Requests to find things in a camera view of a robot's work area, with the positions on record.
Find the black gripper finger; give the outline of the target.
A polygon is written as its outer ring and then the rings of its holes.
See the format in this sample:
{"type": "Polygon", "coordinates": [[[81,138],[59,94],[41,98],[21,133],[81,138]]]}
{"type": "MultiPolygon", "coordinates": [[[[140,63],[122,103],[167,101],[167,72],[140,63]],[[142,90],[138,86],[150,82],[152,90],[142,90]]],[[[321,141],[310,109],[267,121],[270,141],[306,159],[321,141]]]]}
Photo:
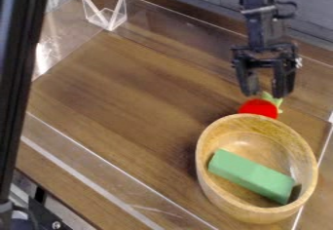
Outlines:
{"type": "Polygon", "coordinates": [[[243,95],[255,95],[261,89],[257,70],[245,60],[235,60],[234,68],[243,95]]]}
{"type": "Polygon", "coordinates": [[[279,60],[273,65],[271,91],[275,98],[287,96],[294,91],[297,66],[289,60],[279,60]]]}

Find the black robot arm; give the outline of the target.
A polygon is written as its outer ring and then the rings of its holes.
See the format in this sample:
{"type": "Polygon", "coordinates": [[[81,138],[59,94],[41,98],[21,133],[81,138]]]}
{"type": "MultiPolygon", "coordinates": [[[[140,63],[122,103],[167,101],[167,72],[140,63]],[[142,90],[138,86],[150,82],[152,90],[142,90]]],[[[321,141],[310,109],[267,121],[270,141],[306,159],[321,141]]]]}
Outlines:
{"type": "Polygon", "coordinates": [[[241,14],[246,19],[247,45],[234,46],[231,50],[231,66],[235,69],[237,80],[245,96],[253,96],[261,90],[257,70],[273,70],[271,95],[282,98],[294,90],[297,68],[302,65],[298,47],[283,40],[285,19],[294,12],[281,14],[278,6],[293,6],[295,2],[279,0],[238,0],[241,14]]]}

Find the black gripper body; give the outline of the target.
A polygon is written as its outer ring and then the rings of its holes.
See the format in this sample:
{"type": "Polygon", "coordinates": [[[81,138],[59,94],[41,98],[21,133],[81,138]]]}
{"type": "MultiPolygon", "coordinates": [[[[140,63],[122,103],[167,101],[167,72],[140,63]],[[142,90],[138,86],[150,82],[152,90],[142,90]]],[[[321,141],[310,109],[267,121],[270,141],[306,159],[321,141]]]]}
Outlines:
{"type": "Polygon", "coordinates": [[[270,68],[275,59],[290,60],[297,68],[302,67],[302,58],[298,55],[298,47],[293,43],[275,43],[265,48],[251,48],[250,46],[231,47],[231,66],[241,60],[251,61],[251,68],[270,68]]]}

